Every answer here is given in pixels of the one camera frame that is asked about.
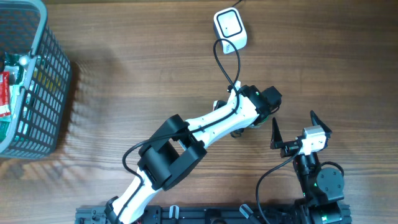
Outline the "red Kleenex tissue pack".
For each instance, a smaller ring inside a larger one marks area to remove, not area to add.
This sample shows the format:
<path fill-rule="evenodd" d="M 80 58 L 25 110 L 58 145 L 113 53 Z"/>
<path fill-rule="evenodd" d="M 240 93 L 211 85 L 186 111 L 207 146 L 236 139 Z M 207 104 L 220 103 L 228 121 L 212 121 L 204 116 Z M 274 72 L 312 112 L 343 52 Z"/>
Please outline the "red Kleenex tissue pack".
<path fill-rule="evenodd" d="M 9 72 L 1 72 L 1 117 L 11 114 L 10 109 L 10 90 L 9 90 Z"/>

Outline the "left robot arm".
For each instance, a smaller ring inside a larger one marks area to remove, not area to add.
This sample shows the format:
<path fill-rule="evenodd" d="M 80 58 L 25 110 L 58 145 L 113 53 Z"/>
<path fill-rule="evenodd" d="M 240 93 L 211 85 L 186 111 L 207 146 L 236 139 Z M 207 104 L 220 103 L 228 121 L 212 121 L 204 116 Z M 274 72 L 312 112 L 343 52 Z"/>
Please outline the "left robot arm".
<path fill-rule="evenodd" d="M 271 86 L 259 91 L 237 82 L 227 101 L 214 102 L 213 111 L 183 120 L 173 115 L 148 139 L 135 145 L 140 159 L 135 178 L 120 197 L 106 204 L 110 223 L 134 223 L 161 190 L 183 180 L 204 158 L 208 147 L 225 135 L 255 128 L 282 103 L 281 93 Z"/>

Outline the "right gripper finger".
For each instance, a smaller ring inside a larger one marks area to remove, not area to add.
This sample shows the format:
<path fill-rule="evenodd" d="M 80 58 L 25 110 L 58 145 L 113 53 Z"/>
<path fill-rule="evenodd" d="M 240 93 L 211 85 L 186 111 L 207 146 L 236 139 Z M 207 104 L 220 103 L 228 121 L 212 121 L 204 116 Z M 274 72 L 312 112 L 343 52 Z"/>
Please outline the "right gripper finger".
<path fill-rule="evenodd" d="M 283 145 L 283 139 L 280 133 L 279 125 L 277 124 L 276 118 L 272 119 L 272 137 L 271 137 L 271 149 L 280 149 Z"/>
<path fill-rule="evenodd" d="M 331 134 L 333 133 L 332 130 L 316 115 L 314 110 L 310 111 L 310 119 L 314 126 L 318 126 L 318 125 L 321 126 L 321 128 L 325 132 L 326 137 L 331 136 Z"/>

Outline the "yellow liquid bottle silver cap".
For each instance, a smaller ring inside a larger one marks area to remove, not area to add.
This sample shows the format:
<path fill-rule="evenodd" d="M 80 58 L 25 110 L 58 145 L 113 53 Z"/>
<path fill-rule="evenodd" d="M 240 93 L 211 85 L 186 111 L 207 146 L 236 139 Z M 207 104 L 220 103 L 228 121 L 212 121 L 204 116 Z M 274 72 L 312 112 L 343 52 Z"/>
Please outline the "yellow liquid bottle silver cap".
<path fill-rule="evenodd" d="M 19 65 L 26 68 L 30 64 L 30 57 L 28 55 L 23 55 L 19 57 Z"/>

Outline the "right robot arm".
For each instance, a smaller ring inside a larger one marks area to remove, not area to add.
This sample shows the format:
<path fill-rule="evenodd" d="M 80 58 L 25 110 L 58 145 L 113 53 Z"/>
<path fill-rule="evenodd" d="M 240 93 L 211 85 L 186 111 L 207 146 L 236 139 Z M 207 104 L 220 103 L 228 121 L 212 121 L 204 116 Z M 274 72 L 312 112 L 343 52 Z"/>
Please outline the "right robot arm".
<path fill-rule="evenodd" d="M 351 223 L 349 205 L 344 199 L 344 170 L 332 161 L 320 162 L 318 153 L 328 147 L 332 130 L 310 112 L 312 125 L 303 128 L 293 141 L 283 141 L 275 118 L 272 119 L 271 149 L 280 149 L 282 158 L 293 162 L 303 198 L 294 203 L 298 223 Z"/>

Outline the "green lid white jar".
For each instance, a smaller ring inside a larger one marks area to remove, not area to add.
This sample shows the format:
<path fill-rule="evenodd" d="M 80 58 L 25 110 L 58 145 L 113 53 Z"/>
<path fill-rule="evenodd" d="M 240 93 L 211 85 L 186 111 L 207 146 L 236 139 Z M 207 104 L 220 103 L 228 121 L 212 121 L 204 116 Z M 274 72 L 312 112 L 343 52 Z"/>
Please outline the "green lid white jar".
<path fill-rule="evenodd" d="M 264 121 L 261 121 L 257 124 L 252 123 L 249 128 L 260 128 L 264 123 L 266 122 L 266 119 Z"/>

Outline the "green 3M product package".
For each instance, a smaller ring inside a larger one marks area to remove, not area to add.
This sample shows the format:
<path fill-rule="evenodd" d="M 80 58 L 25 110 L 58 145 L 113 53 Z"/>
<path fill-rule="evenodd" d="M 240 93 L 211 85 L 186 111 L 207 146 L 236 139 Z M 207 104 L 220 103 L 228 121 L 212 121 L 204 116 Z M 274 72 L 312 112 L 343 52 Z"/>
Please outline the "green 3M product package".
<path fill-rule="evenodd" d="M 25 79 L 25 68 L 19 65 L 18 54 L 5 54 L 2 72 L 9 72 L 9 90 L 10 90 L 10 109 L 11 114 L 1 117 L 1 141 L 5 140 L 12 116 L 16 112 L 17 98 L 21 94 L 21 88 Z"/>

